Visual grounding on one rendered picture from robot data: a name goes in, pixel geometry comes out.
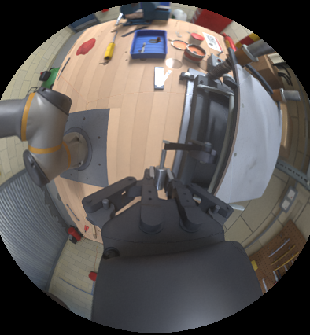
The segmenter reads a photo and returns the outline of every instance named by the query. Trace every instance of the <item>wooden tabletop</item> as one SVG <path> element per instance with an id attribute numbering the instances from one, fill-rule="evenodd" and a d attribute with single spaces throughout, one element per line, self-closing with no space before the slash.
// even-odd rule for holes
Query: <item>wooden tabletop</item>
<path id="1" fill-rule="evenodd" d="M 54 90 L 72 99 L 70 113 L 91 109 L 110 109 L 107 135 L 107 173 L 109 185 L 128 176 L 137 180 L 143 178 L 144 170 L 160 163 L 163 140 L 177 142 L 183 114 L 183 104 L 186 92 L 186 81 L 179 81 L 181 72 L 193 68 L 207 73 L 206 60 L 211 53 L 217 55 L 219 51 L 210 49 L 206 41 L 201 47 L 207 55 L 198 64 L 183 58 L 183 51 L 177 50 L 170 44 L 170 40 L 180 39 L 189 41 L 189 32 L 210 34 L 216 37 L 223 50 L 220 58 L 227 58 L 227 48 L 223 36 L 209 29 L 181 20 L 155 20 L 147 29 L 165 30 L 168 37 L 168 53 L 166 59 L 174 58 L 182 62 L 181 68 L 169 68 L 164 59 L 132 59 L 130 55 L 134 34 L 126 37 L 121 35 L 133 31 L 140 26 L 115 26 L 116 20 L 98 24 L 88 28 L 77 39 L 74 46 L 65 57 L 61 68 L 70 59 L 59 80 L 54 83 Z M 105 63 L 104 54 L 108 44 L 115 40 L 113 58 Z M 95 39 L 94 47 L 86 54 L 76 56 L 79 47 Z M 172 73 L 164 83 L 163 90 L 154 90 L 154 67 L 164 67 L 164 74 Z M 165 167 L 171 168 L 175 152 L 168 151 Z M 85 238 L 102 243 L 101 230 L 95 227 L 97 238 L 92 234 L 92 226 L 86 221 L 86 212 L 82 206 L 82 199 L 95 193 L 101 187 L 74 182 L 57 176 L 54 179 L 58 193 L 64 205 L 75 213 L 79 221 L 71 214 L 71 218 Z M 159 197 L 166 199 L 164 191 Z M 126 208 L 140 201 L 135 198 Z"/>

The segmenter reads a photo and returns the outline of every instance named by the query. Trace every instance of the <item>blue plastic bin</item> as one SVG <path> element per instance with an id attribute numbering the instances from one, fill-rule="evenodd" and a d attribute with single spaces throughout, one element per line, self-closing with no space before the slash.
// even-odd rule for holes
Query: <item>blue plastic bin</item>
<path id="1" fill-rule="evenodd" d="M 159 43 L 150 43 L 151 39 L 161 37 Z M 139 53 L 143 43 L 146 43 L 145 52 Z M 165 59 L 168 53 L 167 31 L 165 30 L 137 30 L 131 44 L 131 57 L 133 59 L 162 58 Z"/>

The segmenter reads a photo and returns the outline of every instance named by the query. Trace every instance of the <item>corrugated metal panel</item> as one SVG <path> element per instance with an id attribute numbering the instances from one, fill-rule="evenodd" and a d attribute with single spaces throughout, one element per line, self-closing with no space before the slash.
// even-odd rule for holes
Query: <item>corrugated metal panel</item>
<path id="1" fill-rule="evenodd" d="M 11 179 L 0 186 L 0 236 L 21 270 L 45 290 L 68 233 L 25 170 Z"/>

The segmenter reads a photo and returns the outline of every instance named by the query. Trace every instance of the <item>screwdriver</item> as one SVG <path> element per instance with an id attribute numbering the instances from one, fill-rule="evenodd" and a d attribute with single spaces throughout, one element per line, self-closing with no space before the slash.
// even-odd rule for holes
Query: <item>screwdriver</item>
<path id="1" fill-rule="evenodd" d="M 110 60 L 113 56 L 113 51 L 114 51 L 114 40 L 116 39 L 116 34 L 114 35 L 114 39 L 113 39 L 113 42 L 109 44 L 109 46 L 107 47 L 106 49 L 106 52 L 105 52 L 105 56 L 104 58 L 106 60 Z"/>

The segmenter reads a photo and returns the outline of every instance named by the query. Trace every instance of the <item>green object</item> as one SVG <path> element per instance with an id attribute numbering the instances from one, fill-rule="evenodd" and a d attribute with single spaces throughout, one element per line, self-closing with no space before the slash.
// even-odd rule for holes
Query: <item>green object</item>
<path id="1" fill-rule="evenodd" d="M 60 70 L 60 68 L 52 68 L 50 70 L 50 77 L 48 78 L 47 81 L 43 82 L 42 87 L 50 88 L 51 85 L 53 85 L 55 83 L 55 79 L 56 79 L 56 76 L 57 76 L 59 70 Z"/>

